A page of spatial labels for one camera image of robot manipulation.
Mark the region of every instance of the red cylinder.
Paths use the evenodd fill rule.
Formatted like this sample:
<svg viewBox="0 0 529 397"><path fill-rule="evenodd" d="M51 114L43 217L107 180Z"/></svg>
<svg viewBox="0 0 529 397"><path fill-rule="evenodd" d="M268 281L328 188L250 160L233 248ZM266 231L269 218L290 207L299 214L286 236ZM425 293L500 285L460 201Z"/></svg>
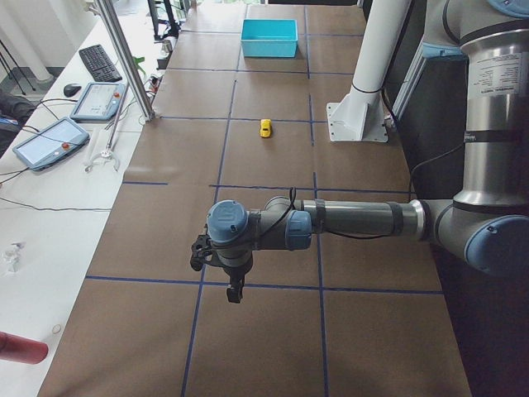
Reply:
<svg viewBox="0 0 529 397"><path fill-rule="evenodd" d="M48 355L48 345L0 332L0 359L37 364Z"/></svg>

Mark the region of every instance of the black mouse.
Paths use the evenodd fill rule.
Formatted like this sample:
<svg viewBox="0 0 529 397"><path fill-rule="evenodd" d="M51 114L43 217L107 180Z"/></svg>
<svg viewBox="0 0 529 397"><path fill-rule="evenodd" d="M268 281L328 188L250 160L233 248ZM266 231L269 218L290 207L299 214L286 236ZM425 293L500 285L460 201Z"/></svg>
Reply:
<svg viewBox="0 0 529 397"><path fill-rule="evenodd" d="M79 90L81 86L79 84L66 84L63 89L63 93L66 98L73 97Z"/></svg>

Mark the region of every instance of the warning sticker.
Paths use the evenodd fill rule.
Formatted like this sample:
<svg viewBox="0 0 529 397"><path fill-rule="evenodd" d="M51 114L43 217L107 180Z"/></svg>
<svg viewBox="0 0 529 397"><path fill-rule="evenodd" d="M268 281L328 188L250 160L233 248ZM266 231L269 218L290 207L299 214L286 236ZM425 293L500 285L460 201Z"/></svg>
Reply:
<svg viewBox="0 0 529 397"><path fill-rule="evenodd" d="M517 93L527 96L529 52L495 56L469 65L468 98Z"/></svg>

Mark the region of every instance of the teal bin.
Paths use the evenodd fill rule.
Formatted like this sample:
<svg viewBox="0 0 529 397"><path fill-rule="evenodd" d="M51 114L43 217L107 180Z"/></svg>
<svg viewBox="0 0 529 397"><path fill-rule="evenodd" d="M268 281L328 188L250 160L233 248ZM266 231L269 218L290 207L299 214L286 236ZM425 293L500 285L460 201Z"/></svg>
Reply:
<svg viewBox="0 0 529 397"><path fill-rule="evenodd" d="M244 56L293 58L298 48L298 24L294 19L245 19L241 44Z"/></svg>

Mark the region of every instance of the yellow object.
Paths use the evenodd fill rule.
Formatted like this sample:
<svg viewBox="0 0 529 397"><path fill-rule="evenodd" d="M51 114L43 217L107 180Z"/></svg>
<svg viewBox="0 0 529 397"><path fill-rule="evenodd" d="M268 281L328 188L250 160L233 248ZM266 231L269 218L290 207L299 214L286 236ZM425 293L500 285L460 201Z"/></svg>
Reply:
<svg viewBox="0 0 529 397"><path fill-rule="evenodd" d="M269 118L264 118L261 120L261 138L270 138L272 133L272 121Z"/></svg>

